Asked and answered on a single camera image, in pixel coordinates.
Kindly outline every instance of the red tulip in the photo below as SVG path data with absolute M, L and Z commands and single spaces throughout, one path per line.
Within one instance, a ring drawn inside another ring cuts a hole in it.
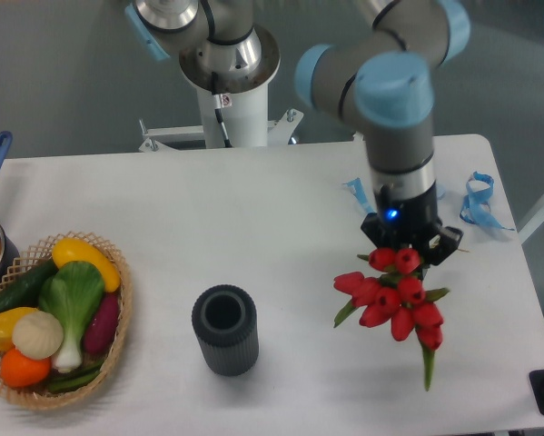
M 362 313 L 359 324 L 364 327 L 376 327 L 377 325 L 384 324 L 391 318 L 390 315 L 382 312 L 376 304 L 368 306 Z
M 364 280 L 362 272 L 349 272 L 334 278 L 334 289 L 352 295 Z
M 443 324 L 441 312 L 434 302 L 424 302 L 413 308 L 413 319 L 420 327 L 439 327 Z
M 417 329 L 417 337 L 423 345 L 433 351 L 437 350 L 443 342 L 443 333 L 440 326 L 429 329 L 419 328 Z
M 387 266 L 395 264 L 395 256 L 391 248 L 377 248 L 369 254 L 369 265 L 377 271 L 384 271 Z
M 397 290 L 383 287 L 377 292 L 375 305 L 381 312 L 391 316 L 401 307 L 401 298 Z
M 395 341 L 404 341 L 415 328 L 410 309 L 401 307 L 391 318 L 391 333 Z
M 423 283 L 416 277 L 403 277 L 397 284 L 397 290 L 404 302 L 417 305 L 425 301 Z
M 367 277 L 361 285 L 352 292 L 352 305 L 362 307 L 373 304 L 377 297 L 377 292 L 382 288 L 381 283 L 374 277 Z
M 420 265 L 420 257 L 417 250 L 401 248 L 395 258 L 395 266 L 401 274 L 411 274 Z

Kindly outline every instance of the blue led light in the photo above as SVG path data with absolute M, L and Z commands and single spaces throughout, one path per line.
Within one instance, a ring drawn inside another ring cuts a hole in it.
M 392 221 L 399 216 L 399 211 L 395 209 L 390 209 L 386 213 L 387 220 Z

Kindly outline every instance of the white table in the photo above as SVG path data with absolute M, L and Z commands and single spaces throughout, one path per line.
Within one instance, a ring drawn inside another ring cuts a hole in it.
M 371 243 L 342 183 L 370 181 L 363 145 L 112 154 L 7 161 L 0 222 L 24 249 L 48 234 L 94 232 L 131 264 L 134 317 L 122 365 L 91 400 L 53 413 L 0 399 L 0 435 L 437 435 L 544 427 L 528 373 L 544 368 L 544 321 L 515 232 L 458 218 L 473 171 L 496 180 L 492 211 L 513 226 L 490 145 L 436 138 L 446 225 L 465 236 L 426 279 L 445 342 L 429 392 L 414 336 L 334 330 L 340 273 Z M 191 309 L 207 288 L 242 287 L 258 309 L 260 358 L 237 378 L 206 366 Z

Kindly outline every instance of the blue joint cap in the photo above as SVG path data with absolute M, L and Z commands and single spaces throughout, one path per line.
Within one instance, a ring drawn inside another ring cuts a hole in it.
M 148 29 L 146 28 L 140 16 L 138 16 L 138 14 L 136 13 L 132 5 L 128 5 L 126 9 L 124 9 L 124 14 L 126 15 L 126 18 L 128 19 L 128 22 L 131 24 L 134 30 L 134 33 L 136 34 L 136 37 L 141 42 L 141 44 L 146 48 L 148 53 L 153 57 L 155 61 L 161 62 L 171 58 L 171 56 L 169 56 L 163 50 L 163 48 L 159 45 L 159 43 L 156 42 L 156 40 L 148 31 Z
M 446 62 L 461 53 L 468 44 L 471 23 L 467 11 L 457 0 L 437 0 L 437 2 L 445 9 L 447 22 L 450 27 L 450 46 L 443 61 Z
M 419 124 L 433 109 L 429 67 L 413 52 L 374 56 L 356 74 L 354 102 L 365 118 L 383 127 Z
M 331 45 L 321 44 L 315 45 L 302 55 L 298 65 L 296 66 L 296 74 L 294 75 L 294 87 L 296 94 L 309 106 L 315 107 L 312 98 L 312 80 L 314 78 L 314 70 L 321 56 Z

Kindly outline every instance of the bok choy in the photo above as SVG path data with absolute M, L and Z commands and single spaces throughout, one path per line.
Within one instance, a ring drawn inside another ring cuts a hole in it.
M 80 341 L 104 295 L 104 280 L 88 262 L 70 262 L 45 283 L 39 307 L 51 313 L 64 329 L 64 341 L 52 356 L 52 367 L 61 373 L 82 364 Z

